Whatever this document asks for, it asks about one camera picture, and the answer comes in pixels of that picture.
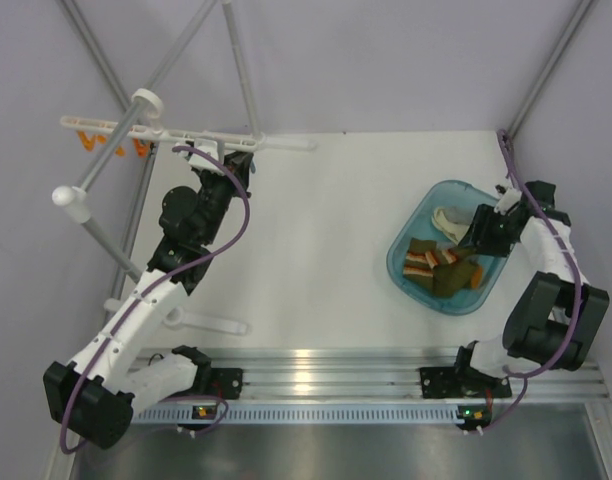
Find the green striped sock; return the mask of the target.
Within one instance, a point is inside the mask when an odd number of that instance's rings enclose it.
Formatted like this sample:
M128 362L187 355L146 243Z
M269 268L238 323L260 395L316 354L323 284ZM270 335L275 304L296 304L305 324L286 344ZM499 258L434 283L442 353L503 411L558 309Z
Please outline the green striped sock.
M402 273L409 278L431 279L437 267L452 265L458 260L453 248L432 240L412 238L405 254Z
M438 298L451 298L461 290L475 290L482 283L484 269L468 260L439 265L433 270L432 294Z

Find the white clip hanger bar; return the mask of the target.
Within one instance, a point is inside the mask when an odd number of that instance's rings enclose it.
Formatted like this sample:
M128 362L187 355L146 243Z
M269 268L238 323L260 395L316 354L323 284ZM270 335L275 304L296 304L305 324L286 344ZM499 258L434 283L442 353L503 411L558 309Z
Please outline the white clip hanger bar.
M109 137L118 126L118 123L108 120L65 115L60 118L60 125L66 129L75 130L77 132L93 133ZM167 143L183 143L198 139L220 141L224 143L227 149L245 152L255 151L261 145L260 140L248 135L210 131L195 132L166 128L155 131L152 127L143 125L131 126L126 136L132 139Z

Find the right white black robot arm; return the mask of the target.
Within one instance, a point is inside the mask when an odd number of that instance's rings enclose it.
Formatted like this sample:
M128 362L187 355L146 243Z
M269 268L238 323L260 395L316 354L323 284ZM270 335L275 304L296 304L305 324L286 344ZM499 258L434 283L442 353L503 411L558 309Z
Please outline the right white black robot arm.
M499 258L520 248L535 270L503 333L459 348L452 382L464 396L484 394L508 378L576 371L590 351L610 299L581 273L571 221L556 209L555 190L543 181L507 189L496 206L478 206L460 242Z

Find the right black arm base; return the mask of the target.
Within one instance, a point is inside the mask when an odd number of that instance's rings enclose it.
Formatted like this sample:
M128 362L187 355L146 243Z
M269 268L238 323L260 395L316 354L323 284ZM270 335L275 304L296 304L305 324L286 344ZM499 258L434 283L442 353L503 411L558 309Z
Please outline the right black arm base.
M461 397L460 384L453 367L422 367L419 369L424 399L457 399Z

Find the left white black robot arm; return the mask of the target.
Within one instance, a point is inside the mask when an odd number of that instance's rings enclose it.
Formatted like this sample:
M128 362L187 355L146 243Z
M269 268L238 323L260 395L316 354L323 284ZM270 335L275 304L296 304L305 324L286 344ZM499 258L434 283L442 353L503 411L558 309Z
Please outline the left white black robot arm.
M212 361L196 347L181 345L150 366L130 369L146 340L180 315L212 260L233 247L250 222L253 153L233 152L216 160L186 144L173 151L184 154L199 189L178 186L166 193L159 217L163 237L133 292L84 349L66 364L53 362L43 375L65 454L75 451L68 432L108 449L134 416L163 400L220 399Z

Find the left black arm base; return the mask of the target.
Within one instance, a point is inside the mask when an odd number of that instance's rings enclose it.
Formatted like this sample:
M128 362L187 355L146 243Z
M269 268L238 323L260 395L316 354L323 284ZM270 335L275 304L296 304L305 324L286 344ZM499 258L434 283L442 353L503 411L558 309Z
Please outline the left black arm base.
M243 388L243 373L240 368L213 368L205 393L225 400L239 399Z

